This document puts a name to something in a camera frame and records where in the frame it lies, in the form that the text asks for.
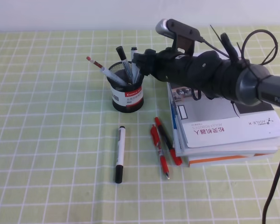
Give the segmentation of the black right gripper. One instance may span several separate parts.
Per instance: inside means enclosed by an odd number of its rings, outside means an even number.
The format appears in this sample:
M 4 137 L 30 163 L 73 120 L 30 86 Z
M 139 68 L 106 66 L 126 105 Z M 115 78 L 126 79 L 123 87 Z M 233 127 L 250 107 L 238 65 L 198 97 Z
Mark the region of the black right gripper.
M 201 91 L 210 99 L 238 99 L 239 65 L 220 58 L 213 50 L 199 56 L 188 56 L 173 53 L 171 48 L 159 53 L 146 49 L 143 54 L 134 53 L 132 62 L 144 76 L 152 75 L 162 82 Z

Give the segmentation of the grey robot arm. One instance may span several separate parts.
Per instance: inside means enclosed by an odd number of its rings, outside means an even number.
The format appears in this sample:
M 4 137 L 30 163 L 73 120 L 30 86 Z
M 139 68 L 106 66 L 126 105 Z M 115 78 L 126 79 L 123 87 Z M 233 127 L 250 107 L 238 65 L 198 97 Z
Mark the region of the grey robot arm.
M 170 48 L 159 53 L 147 49 L 135 53 L 132 62 L 142 75 L 201 91 L 210 99 L 223 97 L 244 105 L 264 101 L 280 107 L 279 76 L 262 65 L 222 59 L 213 50 L 188 56 Z

